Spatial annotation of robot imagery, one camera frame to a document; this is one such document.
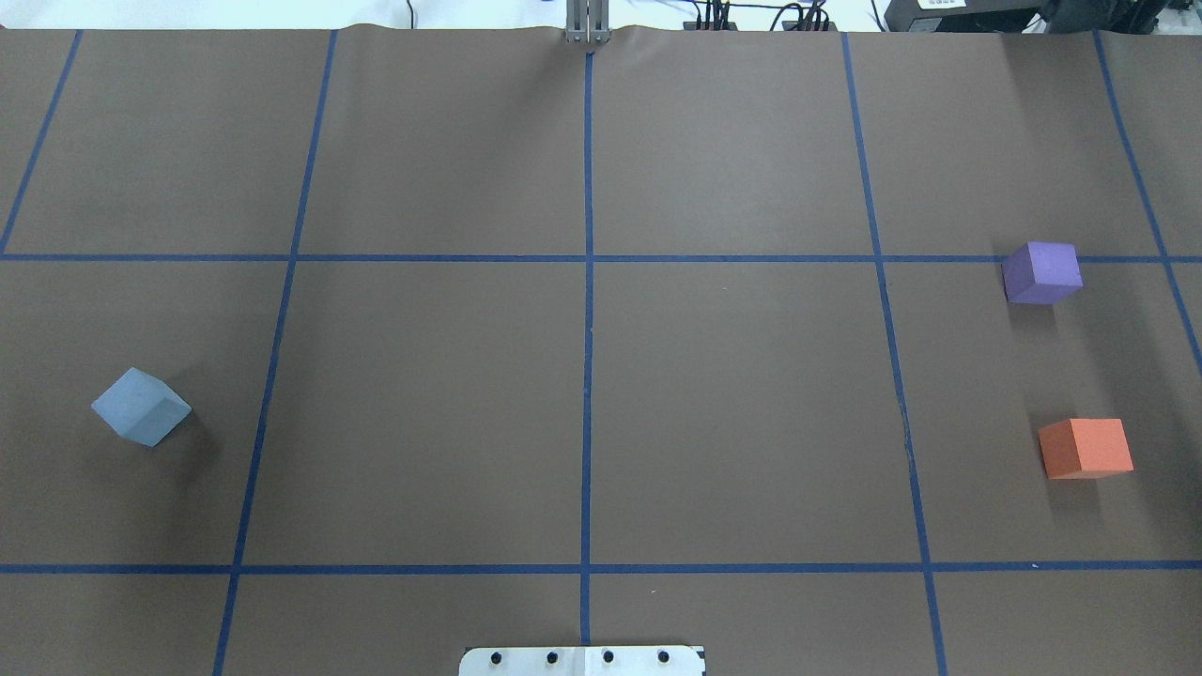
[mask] white metal plate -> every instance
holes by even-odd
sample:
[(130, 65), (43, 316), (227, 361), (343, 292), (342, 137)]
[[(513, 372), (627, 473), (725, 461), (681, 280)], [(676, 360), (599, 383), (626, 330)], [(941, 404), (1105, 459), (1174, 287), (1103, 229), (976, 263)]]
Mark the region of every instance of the white metal plate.
[(704, 654), (691, 646), (472, 648), (459, 676), (704, 676)]

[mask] block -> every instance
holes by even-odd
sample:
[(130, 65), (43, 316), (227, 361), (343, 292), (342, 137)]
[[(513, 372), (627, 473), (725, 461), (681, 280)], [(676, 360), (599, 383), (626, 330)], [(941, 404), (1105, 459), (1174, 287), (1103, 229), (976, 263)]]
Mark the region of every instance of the block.
[(1011, 303), (1051, 306), (1084, 283), (1077, 248), (1055, 242), (1028, 242), (1001, 263), (1006, 297)]
[(1073, 417), (1040, 429), (1048, 479), (1101, 479), (1131, 472), (1123, 421)]
[(91, 403), (91, 410), (123, 439), (154, 446), (192, 413), (192, 407), (162, 380), (131, 368)]

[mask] blue cube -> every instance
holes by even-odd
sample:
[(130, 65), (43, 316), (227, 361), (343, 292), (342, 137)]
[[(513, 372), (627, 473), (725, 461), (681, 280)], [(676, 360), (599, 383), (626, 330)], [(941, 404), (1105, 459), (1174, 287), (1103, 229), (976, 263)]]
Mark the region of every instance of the blue cube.
[(131, 368), (91, 403), (91, 410), (123, 439), (154, 446), (192, 413), (192, 407), (162, 380)]
[(1084, 285), (1076, 247), (1058, 242), (1023, 244), (1001, 263), (1001, 277), (1011, 303), (1051, 306)]

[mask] orange cube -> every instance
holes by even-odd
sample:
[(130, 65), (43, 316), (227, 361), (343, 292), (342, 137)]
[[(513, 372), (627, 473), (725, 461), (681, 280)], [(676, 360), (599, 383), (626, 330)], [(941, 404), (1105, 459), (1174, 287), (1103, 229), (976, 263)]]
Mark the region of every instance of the orange cube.
[(1040, 429), (1048, 479), (1101, 479), (1131, 472), (1123, 421), (1073, 417)]

